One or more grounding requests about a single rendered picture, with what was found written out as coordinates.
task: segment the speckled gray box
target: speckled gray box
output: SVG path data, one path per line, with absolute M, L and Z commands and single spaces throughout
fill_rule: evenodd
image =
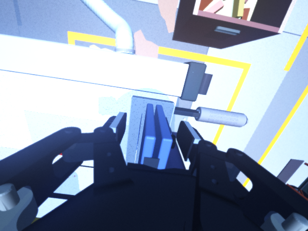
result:
M 154 113 L 155 113 L 156 105 L 158 104 L 162 105 L 165 116 L 168 120 L 169 126 L 171 124 L 172 116 L 173 116 L 174 109 L 175 109 L 175 105 L 172 101 L 157 100 L 157 99 L 145 98 L 145 97 L 140 97 L 140 96 L 133 96 L 131 98 L 126 163 L 135 163 L 135 162 L 137 163 L 138 162 L 146 105 L 148 103 L 153 104 Z

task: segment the blue bar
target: blue bar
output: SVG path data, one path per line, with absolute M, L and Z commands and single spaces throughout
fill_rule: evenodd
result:
M 138 164 L 143 164 L 145 157 L 152 158 L 155 141 L 154 109 L 153 104 L 148 103 L 146 105 Z
M 158 169 L 165 169 L 172 145 L 172 137 L 170 127 L 167 123 L 165 113 L 161 105 L 156 105 L 154 119 L 156 143 L 153 158 L 159 158 Z

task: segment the pink block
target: pink block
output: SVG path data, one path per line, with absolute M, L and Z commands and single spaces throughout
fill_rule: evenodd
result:
M 218 2 L 216 2 L 212 7 L 208 8 L 206 10 L 206 12 L 210 12 L 210 13 L 216 13 L 217 11 L 219 11 L 222 7 L 224 6 L 222 0 L 219 0 Z

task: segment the cabinet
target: cabinet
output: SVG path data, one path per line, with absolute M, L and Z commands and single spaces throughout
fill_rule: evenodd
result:
M 295 2 L 257 0 L 250 21 L 247 21 L 201 11 L 200 0 L 180 0 L 173 40 L 223 49 L 278 35 L 282 33 Z

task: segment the drawer handle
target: drawer handle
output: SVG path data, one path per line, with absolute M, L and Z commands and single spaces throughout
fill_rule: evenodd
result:
M 220 33 L 225 33 L 225 34 L 229 34 L 229 35 L 239 35 L 240 34 L 240 30 L 234 30 L 231 28 L 226 28 L 226 27 L 222 27 L 222 26 L 217 26 L 215 28 L 216 32 L 220 32 Z

